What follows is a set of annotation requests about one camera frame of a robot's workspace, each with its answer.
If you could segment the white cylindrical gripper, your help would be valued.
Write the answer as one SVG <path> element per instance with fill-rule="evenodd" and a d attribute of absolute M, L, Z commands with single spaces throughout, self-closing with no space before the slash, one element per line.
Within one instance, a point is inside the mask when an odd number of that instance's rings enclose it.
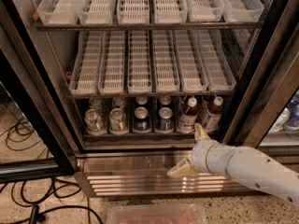
<path fill-rule="evenodd" d="M 191 151 L 191 161 L 187 158 L 180 160 L 167 175 L 170 178 L 182 178 L 196 175 L 198 171 L 224 175 L 230 152 L 234 148 L 209 139 L 206 130 L 199 123 L 195 123 L 194 128 L 194 139 L 198 142 Z"/>

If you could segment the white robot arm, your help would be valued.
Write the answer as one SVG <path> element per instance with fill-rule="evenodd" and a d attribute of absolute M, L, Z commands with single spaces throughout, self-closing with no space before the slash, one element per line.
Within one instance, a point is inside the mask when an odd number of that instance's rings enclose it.
<path fill-rule="evenodd" d="M 167 172 L 170 178 L 187 177 L 200 172 L 220 175 L 299 206 L 298 173 L 258 149 L 221 144 L 211 139 L 199 123 L 195 123 L 194 127 L 196 144 L 190 157 L 180 160 Z"/>

